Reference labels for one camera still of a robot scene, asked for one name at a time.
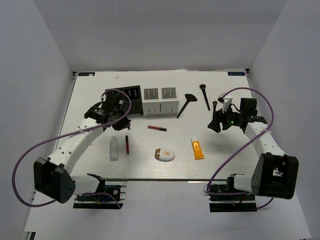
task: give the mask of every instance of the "white tabletop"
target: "white tabletop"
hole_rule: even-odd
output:
[[[206,85],[211,105],[208,111],[200,84]],[[212,120],[212,102],[218,96],[236,87],[248,87],[245,76],[228,76],[227,72],[196,71],[133,71],[96,72],[95,76],[78,76],[63,123],[62,134],[74,131],[84,113],[99,102],[105,89],[140,85],[144,88],[175,87],[179,110],[185,103],[185,94],[193,94],[197,102],[191,102],[179,119],[171,117],[132,116],[131,130],[114,131],[108,128],[98,137],[75,165],[72,174],[94,173],[103,178],[118,179],[209,179],[215,169],[232,153],[244,145],[248,138],[238,127],[215,133],[207,128]],[[248,90],[232,93],[233,102],[239,106],[240,98],[251,98]],[[167,128],[167,132],[148,129],[147,126]],[[126,155],[125,135],[129,137],[130,155]],[[118,161],[109,159],[112,135],[118,136],[120,155]],[[195,160],[191,137],[198,138],[204,159]],[[155,159],[155,150],[167,148],[175,152],[171,162]],[[258,161],[252,146],[242,151],[218,175],[226,178],[231,173],[250,174]]]
[[[120,141],[120,158],[109,160],[109,142],[125,132],[108,129],[81,157],[72,174],[94,173],[105,178],[209,179],[215,169],[234,151],[248,141],[237,127],[215,133],[207,129],[212,119],[200,84],[206,84],[209,101],[220,93],[236,87],[247,87],[246,77],[228,76],[226,72],[96,72],[94,77],[78,77],[66,114],[62,133],[74,130],[83,114],[99,101],[104,89],[133,86],[142,88],[176,87],[184,104],[184,94],[191,93],[198,102],[191,102],[179,119],[133,117],[129,132],[130,155]],[[249,91],[232,94],[234,103],[251,97]],[[167,132],[147,129],[161,126]],[[150,141],[149,135],[156,136]],[[190,137],[197,136],[205,155],[195,160]],[[172,162],[154,159],[156,148],[175,151]],[[248,174],[256,166],[258,156],[252,146],[231,161],[219,174]],[[53,203],[31,208],[25,231],[36,232],[34,240],[298,240],[310,233],[298,198],[275,199],[258,212],[210,212],[209,197],[203,194],[205,182],[129,181],[124,205],[116,209],[73,209],[73,199],[65,204]],[[37,192],[34,204],[50,199]],[[261,206],[269,199],[257,197]]]

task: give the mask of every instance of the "clear bottle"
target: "clear bottle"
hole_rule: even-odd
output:
[[[117,136],[112,136],[110,140],[109,158],[112,161],[119,159],[119,143]]]

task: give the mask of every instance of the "gray wall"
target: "gray wall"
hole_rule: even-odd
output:
[[[272,135],[300,162],[296,193],[312,239],[320,239],[320,1],[288,0],[251,71],[251,86],[270,100]],[[259,99],[260,111],[270,111]]]
[[[73,71],[251,67],[286,0],[34,0]]]
[[[0,1],[0,235],[20,239],[28,207],[15,197],[11,174],[15,162],[32,145],[58,133],[72,85],[72,73],[32,0]],[[52,150],[31,152],[16,182],[29,201],[33,162]]]

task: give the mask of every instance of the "label sticker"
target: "label sticker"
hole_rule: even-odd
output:
[[[78,76],[94,76],[95,72],[79,72]]]
[[[229,76],[245,76],[244,71],[228,71]]]

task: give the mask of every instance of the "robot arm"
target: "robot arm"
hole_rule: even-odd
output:
[[[122,109],[124,102],[124,96],[117,92],[109,92],[105,101],[95,104],[84,115],[77,129],[80,134],[69,137],[47,158],[39,157],[33,164],[35,189],[63,204],[72,195],[95,193],[100,185],[104,185],[104,180],[99,176],[93,174],[71,176],[71,173],[90,144],[109,127],[105,125],[124,114]],[[130,129],[130,126],[127,117],[112,125],[116,131]]]
[[[237,126],[252,140],[267,128],[267,121],[257,116],[257,100],[242,98],[240,112],[233,112],[231,108],[232,97],[222,95],[218,100],[223,103],[222,109],[216,111],[217,102],[213,102],[213,119],[208,128],[219,133],[231,126]],[[299,162],[296,157],[288,156],[277,145],[270,132],[266,132],[253,143],[259,156],[258,163],[252,175],[231,174],[228,181],[236,189],[253,193],[257,196],[291,199],[295,192]]]

